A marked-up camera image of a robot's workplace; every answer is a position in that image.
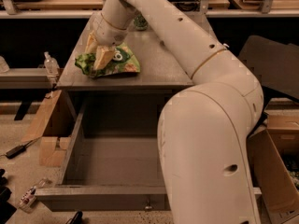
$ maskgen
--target floor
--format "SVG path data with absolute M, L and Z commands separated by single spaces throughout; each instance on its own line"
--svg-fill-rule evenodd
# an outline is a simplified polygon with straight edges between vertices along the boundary
M 33 102 L 22 120 L 15 121 L 20 102 L 0 103 L 0 154 L 20 144 L 21 138 L 26 133 L 31 121 L 35 118 L 39 102 Z M 283 113 L 280 106 L 270 112 Z M 22 195 L 42 177 L 47 177 L 53 183 L 59 174 L 59 168 L 47 168 L 38 164 L 38 141 L 27 148 L 18 157 L 8 160 L 0 157 L 0 168 L 6 170 L 7 187 L 12 191 L 8 200 L 14 206 Z M 270 224 L 268 215 L 262 202 L 259 202 L 261 220 L 263 224 Z M 43 203 L 35 202 L 31 213 L 18 209 L 8 224 L 65 224 L 75 215 L 75 212 L 51 212 Z M 172 224 L 173 219 L 169 211 L 113 211 L 113 212 L 83 212 L 84 224 Z

